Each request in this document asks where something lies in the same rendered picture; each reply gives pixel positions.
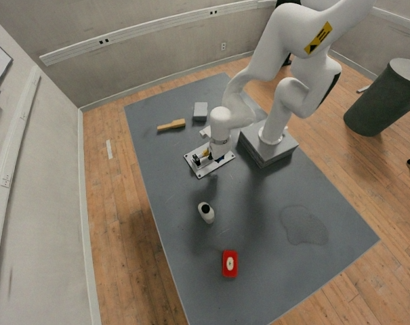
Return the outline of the white bottle with black cap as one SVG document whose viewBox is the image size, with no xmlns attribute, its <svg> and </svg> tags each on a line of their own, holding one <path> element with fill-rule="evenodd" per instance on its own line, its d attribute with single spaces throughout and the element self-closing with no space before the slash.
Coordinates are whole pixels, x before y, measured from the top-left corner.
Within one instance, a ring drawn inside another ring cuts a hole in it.
<svg viewBox="0 0 410 325">
<path fill-rule="evenodd" d="M 201 214 L 201 217 L 205 220 L 205 222 L 214 222 L 214 210 L 206 202 L 200 203 L 198 206 L 198 210 Z"/>
</svg>

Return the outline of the wooden wire brush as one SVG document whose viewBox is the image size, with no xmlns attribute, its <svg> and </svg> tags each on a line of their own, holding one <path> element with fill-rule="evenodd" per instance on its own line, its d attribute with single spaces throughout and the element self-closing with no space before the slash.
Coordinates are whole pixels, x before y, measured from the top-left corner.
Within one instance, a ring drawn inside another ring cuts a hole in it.
<svg viewBox="0 0 410 325">
<path fill-rule="evenodd" d="M 180 119 L 180 120 L 173 121 L 171 124 L 162 125 L 162 130 L 163 129 L 168 129 L 168 128 L 179 129 L 179 128 L 185 127 L 185 125 L 186 125 L 186 123 L 185 123 L 185 120 L 183 118 L 183 119 Z"/>
</svg>

